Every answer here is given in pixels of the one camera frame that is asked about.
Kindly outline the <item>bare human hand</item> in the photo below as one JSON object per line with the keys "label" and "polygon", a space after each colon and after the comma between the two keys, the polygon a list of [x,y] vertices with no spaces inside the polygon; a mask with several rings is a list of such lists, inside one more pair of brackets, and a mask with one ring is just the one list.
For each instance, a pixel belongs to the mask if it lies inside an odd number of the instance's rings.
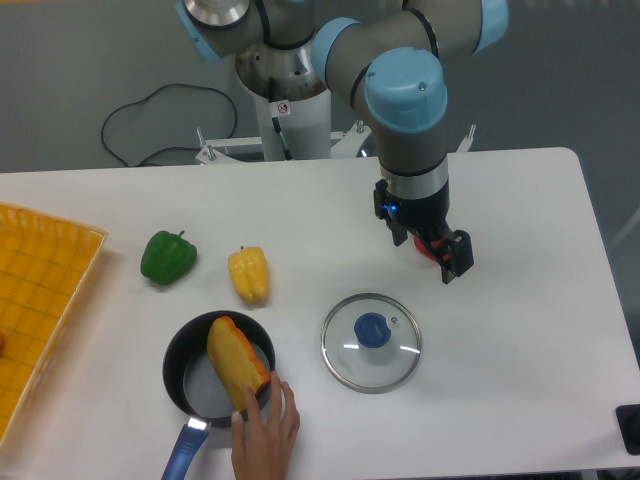
{"label": "bare human hand", "polygon": [[236,479],[286,479],[300,429],[295,396],[276,371],[271,372],[268,418],[264,420],[249,388],[244,389],[248,427],[232,414],[231,460]]}

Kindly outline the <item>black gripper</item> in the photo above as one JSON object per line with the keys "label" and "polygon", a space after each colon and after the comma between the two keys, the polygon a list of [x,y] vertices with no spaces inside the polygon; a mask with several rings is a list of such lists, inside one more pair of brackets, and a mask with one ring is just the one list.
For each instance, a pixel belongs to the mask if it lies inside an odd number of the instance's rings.
{"label": "black gripper", "polygon": [[450,206],[449,182],[433,195],[421,199],[403,199],[388,191],[381,179],[373,192],[374,213],[391,231],[393,244],[402,245],[412,233],[425,244],[442,239],[441,278],[449,284],[474,265],[470,235],[449,228],[446,216]]}

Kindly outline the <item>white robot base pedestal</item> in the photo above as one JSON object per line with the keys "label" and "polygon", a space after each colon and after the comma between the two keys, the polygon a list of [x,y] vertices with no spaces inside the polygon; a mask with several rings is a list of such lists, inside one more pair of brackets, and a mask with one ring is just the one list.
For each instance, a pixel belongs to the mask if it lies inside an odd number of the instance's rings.
{"label": "white robot base pedestal", "polygon": [[440,60],[426,49],[339,36],[293,50],[251,45],[233,60],[268,160],[330,157],[333,96],[369,128],[383,169],[417,176],[447,156],[448,92]]}

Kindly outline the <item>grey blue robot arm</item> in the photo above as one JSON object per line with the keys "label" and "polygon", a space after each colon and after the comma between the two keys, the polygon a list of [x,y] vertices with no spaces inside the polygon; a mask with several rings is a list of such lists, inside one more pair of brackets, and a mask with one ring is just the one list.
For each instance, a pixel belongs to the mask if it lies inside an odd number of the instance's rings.
{"label": "grey blue robot arm", "polygon": [[177,15],[208,61],[232,57],[255,102],[266,160],[330,155],[330,100],[373,134],[381,168],[374,211],[395,244],[416,238],[449,282],[474,263],[449,208],[443,66],[499,41],[504,1],[405,1],[374,23],[341,17],[317,26],[310,1],[180,1]]}

